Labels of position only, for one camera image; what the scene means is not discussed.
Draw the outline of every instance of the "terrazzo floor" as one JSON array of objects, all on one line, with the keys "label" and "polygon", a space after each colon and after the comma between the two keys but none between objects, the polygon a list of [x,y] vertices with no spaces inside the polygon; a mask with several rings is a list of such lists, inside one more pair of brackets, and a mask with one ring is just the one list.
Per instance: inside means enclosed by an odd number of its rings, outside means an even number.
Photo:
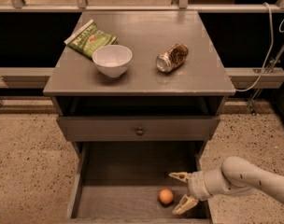
[{"label": "terrazzo floor", "polygon": [[[257,102],[256,110],[253,116],[245,102],[226,103],[200,160],[203,170],[240,156],[284,175],[284,125],[268,102]],[[56,117],[51,105],[36,102],[1,110],[0,224],[64,222],[78,157]],[[215,196],[209,206],[214,223],[284,223],[284,206],[259,191],[248,197]]]}]

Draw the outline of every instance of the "drawer front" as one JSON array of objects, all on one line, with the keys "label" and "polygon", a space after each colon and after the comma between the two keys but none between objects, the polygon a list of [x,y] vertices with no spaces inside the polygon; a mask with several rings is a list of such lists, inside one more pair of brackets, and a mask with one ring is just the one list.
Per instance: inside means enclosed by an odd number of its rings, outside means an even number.
[{"label": "drawer front", "polygon": [[219,117],[59,117],[67,141],[209,140]]}]

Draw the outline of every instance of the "metal can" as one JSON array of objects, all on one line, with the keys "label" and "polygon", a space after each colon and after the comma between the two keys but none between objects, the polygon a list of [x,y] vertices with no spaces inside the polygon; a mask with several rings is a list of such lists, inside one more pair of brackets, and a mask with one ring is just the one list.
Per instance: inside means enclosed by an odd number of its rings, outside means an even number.
[{"label": "metal can", "polygon": [[186,61],[188,54],[189,50],[186,45],[176,44],[157,57],[157,67],[162,72],[171,72]]}]

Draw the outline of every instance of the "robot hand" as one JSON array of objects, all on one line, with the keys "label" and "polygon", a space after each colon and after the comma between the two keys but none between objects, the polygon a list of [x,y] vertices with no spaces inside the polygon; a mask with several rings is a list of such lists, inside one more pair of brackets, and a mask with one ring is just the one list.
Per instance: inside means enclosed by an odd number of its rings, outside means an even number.
[{"label": "robot hand", "polygon": [[196,206],[199,200],[204,201],[217,194],[246,196],[256,189],[284,204],[284,176],[267,172],[238,157],[225,159],[219,169],[169,175],[187,183],[190,193],[190,196],[181,198],[173,214],[182,214]]}]

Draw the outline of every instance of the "snack bag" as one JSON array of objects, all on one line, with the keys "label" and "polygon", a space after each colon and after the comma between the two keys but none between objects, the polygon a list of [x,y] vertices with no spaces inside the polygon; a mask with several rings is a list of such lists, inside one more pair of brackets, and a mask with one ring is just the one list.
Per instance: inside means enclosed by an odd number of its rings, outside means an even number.
[{"label": "snack bag", "polygon": [[118,38],[116,35],[106,34],[99,30],[96,23],[90,20],[66,39],[64,43],[92,59],[92,55],[97,49],[106,45],[117,44]]}]

